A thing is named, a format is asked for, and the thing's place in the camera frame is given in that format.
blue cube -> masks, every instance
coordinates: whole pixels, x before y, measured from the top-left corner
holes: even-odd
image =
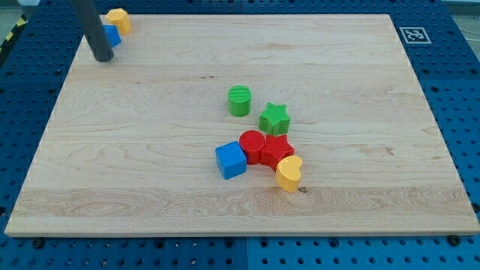
[[[110,46],[115,47],[122,42],[120,38],[119,30],[114,25],[103,25],[103,29],[105,29],[106,36],[108,37],[108,41],[110,42]]]
[[[247,157],[238,142],[227,143],[215,149],[217,166],[225,180],[247,171]]]

red block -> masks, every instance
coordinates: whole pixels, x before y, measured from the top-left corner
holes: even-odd
[[[265,137],[256,130],[249,130],[245,131],[238,141],[245,156],[247,156],[247,164],[258,164],[260,162],[260,152],[265,146]]]
[[[287,135],[270,136],[267,135],[266,144],[263,147],[260,155],[260,163],[271,167],[272,170],[277,171],[278,163],[293,155],[295,149],[288,144]]]

orange heart block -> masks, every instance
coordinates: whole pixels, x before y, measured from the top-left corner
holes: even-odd
[[[300,172],[302,163],[302,159],[296,155],[285,157],[278,163],[275,179],[285,191],[295,192],[297,190],[302,177]]]

green block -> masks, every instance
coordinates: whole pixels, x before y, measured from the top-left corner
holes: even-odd
[[[267,103],[267,108],[260,115],[259,129],[267,134],[277,136],[288,133],[290,117],[287,105]]]
[[[246,116],[250,113],[252,94],[244,85],[235,85],[228,91],[228,111],[233,116]]]

blue pegboard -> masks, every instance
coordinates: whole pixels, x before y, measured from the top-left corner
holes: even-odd
[[[480,208],[480,64],[437,0],[96,0],[102,14],[390,14],[422,27],[407,43],[455,166]],[[0,68],[0,228],[4,230],[77,51],[68,1],[43,0]],[[457,238],[12,239],[0,234],[0,269],[479,269],[480,236]]]

